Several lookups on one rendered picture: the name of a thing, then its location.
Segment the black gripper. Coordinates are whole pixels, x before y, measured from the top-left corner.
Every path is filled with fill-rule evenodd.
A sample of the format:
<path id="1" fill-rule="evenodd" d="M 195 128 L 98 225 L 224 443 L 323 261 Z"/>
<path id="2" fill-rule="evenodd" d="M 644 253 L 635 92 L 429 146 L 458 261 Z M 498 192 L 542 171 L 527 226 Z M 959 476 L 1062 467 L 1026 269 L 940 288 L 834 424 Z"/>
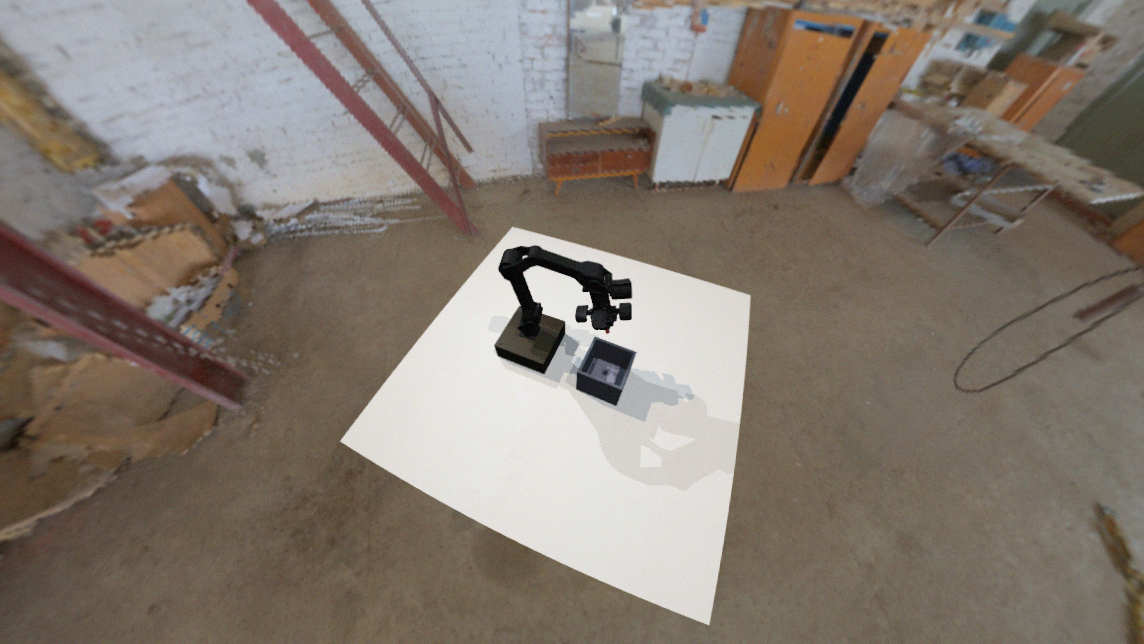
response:
<path id="1" fill-rule="evenodd" d="M 595 304 L 593 302 L 591 302 L 591 304 L 593 304 L 593 308 L 596 307 L 597 309 L 603 309 L 603 307 L 606 307 L 610 310 L 610 312 L 611 312 L 611 317 L 614 317 L 614 323 L 617 321 L 617 315 L 619 315 L 619 318 L 622 321 L 625 321 L 625 320 L 631 320 L 631 303 L 630 302 L 629 303 L 619 303 L 619 308 L 611 307 L 610 299 L 607 299 L 607 301 L 605 303 L 602 303 L 602 304 Z M 589 308 L 588 305 L 575 307 L 575 323 L 586 323 L 587 321 L 587 315 L 590 315 L 590 318 L 591 318 L 591 310 L 593 309 L 588 310 L 588 308 Z"/>

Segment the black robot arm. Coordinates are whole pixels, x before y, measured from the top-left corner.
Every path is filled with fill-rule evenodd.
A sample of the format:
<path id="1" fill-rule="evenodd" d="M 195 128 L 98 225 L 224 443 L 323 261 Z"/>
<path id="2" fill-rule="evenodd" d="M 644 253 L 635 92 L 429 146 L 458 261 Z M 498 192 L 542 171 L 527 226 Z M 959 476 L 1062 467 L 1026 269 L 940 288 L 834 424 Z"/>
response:
<path id="1" fill-rule="evenodd" d="M 522 259 L 527 256 L 526 259 Z M 505 279 L 511 281 L 513 291 L 519 301 L 522 312 L 518 329 L 521 337 L 535 340 L 540 326 L 543 308 L 541 303 L 533 301 L 529 291 L 529 285 L 523 272 L 530 267 L 545 267 L 561 275 L 567 275 L 580 283 L 582 292 L 589 292 L 591 302 L 595 304 L 605 303 L 610 297 L 631 299 L 630 278 L 613 280 L 612 273 L 598 262 L 575 261 L 541 249 L 539 246 L 519 246 L 507 249 L 503 253 L 498 270 Z M 605 278 L 604 278 L 605 276 Z M 609 294 L 607 294 L 609 293 Z M 610 329 L 614 325 L 614 317 L 606 307 L 603 309 L 591 308 L 591 327 L 594 329 Z M 534 337 L 534 339 L 533 339 Z"/>

